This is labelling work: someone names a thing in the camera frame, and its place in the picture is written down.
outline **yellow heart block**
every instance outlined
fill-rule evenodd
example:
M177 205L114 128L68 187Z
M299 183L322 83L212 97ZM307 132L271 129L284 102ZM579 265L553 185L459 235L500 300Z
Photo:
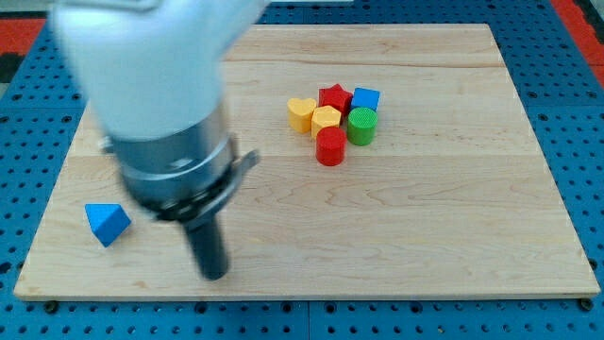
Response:
M342 113L329 105L314 109L314 113L312 114L312 128L310 135L312 138L316 139L317 133L319 133L322 128L338 128L340 126L341 119Z
M290 127L300 133L310 131L310 119L317 107L317 101L312 98L292 98L287 101Z

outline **wooden table surface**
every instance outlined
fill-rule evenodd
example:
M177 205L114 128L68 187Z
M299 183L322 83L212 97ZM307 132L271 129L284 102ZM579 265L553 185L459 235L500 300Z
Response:
M599 292L486 25L253 27L225 62L230 126L261 162L220 213L231 257L197 274L180 227L126 195L82 118L15 294L28 300L575 298ZM290 97L381 91L377 137L336 167ZM84 204L133 225L102 248Z

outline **toy block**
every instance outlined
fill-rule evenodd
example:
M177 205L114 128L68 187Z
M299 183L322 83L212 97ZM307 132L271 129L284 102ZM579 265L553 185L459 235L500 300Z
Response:
M369 108L373 111L378 110L379 91L356 88L350 103L350 109Z
M310 131L310 119L317 107L317 101L312 98L292 98L287 101L290 127L300 133Z
M131 222L119 204L87 204L84 209L92 233L104 247L109 247Z
M331 106L314 109L310 128L312 138L317 138L317 133L319 133L322 128L339 127L341 119L342 114Z
M369 108L356 108L348 114L347 136L353 145L369 145L376 135L378 114Z
M316 158L321 164L335 166L344 160L346 134L339 127L325 127L317 133Z
M340 84L327 89L319 89L319 106L331 106L346 117L350 112L352 93L344 90Z

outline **red cylinder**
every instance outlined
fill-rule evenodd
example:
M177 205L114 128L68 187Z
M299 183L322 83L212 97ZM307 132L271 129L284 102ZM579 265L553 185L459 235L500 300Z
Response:
M346 133L339 127L324 127L317 134L317 161L326 166L340 164L344 160Z

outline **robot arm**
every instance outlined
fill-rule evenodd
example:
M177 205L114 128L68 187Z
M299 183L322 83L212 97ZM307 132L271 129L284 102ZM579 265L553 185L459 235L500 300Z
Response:
M223 54L267 0L63 0L50 14L128 192L180 222L203 275L228 268L215 214L257 162L224 120Z

